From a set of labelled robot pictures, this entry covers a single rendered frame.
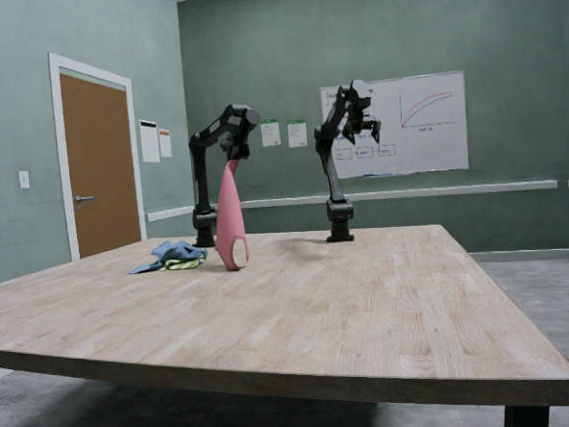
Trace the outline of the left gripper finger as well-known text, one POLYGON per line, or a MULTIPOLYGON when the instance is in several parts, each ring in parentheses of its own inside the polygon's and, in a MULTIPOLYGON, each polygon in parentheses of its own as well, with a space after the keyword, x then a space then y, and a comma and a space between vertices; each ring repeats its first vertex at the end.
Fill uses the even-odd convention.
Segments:
POLYGON ((344 138, 348 139, 353 145, 356 144, 355 135, 354 135, 353 126, 352 126, 352 122, 346 122, 346 123, 345 123, 344 129, 343 129, 343 132, 342 132, 342 136, 343 136, 344 138), (348 129, 348 130, 346 130, 346 129, 348 129), (349 131, 349 132, 348 132, 348 131, 349 131), (352 138, 349 136, 349 133, 350 133, 350 135, 351 135, 352 138))
POLYGON ((376 120, 375 125, 372 130, 372 137, 374 140, 379 144, 380 142, 380 129, 381 129, 382 122, 380 120, 376 120))

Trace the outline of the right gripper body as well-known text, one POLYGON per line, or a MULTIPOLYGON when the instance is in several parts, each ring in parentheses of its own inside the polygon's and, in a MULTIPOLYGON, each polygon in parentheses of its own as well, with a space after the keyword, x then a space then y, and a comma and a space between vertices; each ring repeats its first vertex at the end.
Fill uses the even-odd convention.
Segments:
POLYGON ((226 152, 226 146, 232 146, 233 147, 238 147, 239 149, 239 153, 240 153, 240 158, 243 160, 247 160, 248 157, 250 156, 250 150, 249 150, 249 144, 245 143, 245 142, 239 142, 239 141, 234 141, 234 140, 228 140, 228 139, 221 139, 220 141, 220 147, 222 147, 223 152, 226 152))

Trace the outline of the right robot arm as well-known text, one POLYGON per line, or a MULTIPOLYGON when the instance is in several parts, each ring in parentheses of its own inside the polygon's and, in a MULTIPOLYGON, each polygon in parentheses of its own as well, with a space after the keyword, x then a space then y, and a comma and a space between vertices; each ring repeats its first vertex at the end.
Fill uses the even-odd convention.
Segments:
MULTIPOLYGON (((194 134, 190 138, 188 148, 190 148, 193 158, 196 188, 196 209, 192 210, 192 223, 194 229, 199 230, 197 231, 198 238, 196 238, 196 243, 192 244, 193 247, 215 247, 214 236, 211 235, 211 229, 212 227, 216 227, 217 215, 215 213, 215 207, 211 207, 209 201, 206 147, 204 146, 212 146, 213 141, 225 132, 236 133, 234 135, 229 133, 226 137, 228 140, 247 142, 250 132, 253 131, 259 123, 260 115, 256 109, 250 109, 247 105, 229 105, 223 114, 207 129, 199 134, 194 134), (204 211, 209 212, 201 213, 204 211)), ((217 142, 218 139, 214 141, 213 144, 217 142)))

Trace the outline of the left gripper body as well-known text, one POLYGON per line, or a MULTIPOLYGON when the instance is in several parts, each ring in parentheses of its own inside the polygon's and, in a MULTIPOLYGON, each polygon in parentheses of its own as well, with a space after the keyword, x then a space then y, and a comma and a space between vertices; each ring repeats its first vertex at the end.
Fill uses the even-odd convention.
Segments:
POLYGON ((375 115, 349 116, 346 122, 352 122, 354 135, 360 134, 361 130, 372 130, 376 120, 375 115), (373 125, 374 124, 374 125, 373 125), (373 127, 372 127, 373 125, 373 127), (362 128, 361 128, 362 127, 362 128))

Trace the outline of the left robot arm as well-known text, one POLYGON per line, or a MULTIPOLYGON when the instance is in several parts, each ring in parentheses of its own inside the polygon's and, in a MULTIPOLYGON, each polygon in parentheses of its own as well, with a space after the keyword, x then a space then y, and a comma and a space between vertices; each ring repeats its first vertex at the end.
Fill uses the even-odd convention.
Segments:
POLYGON ((371 106, 368 86, 362 80, 352 80, 351 85, 339 86, 337 95, 326 121, 321 127, 316 127, 313 133, 315 151, 320 156, 330 195, 330 200, 326 202, 327 215, 333 223, 327 242, 354 241, 354 235, 350 235, 348 229, 348 220, 353 219, 354 208, 350 199, 342 194, 332 155, 334 138, 340 134, 338 125, 347 112, 349 116, 370 115, 367 106, 371 106))

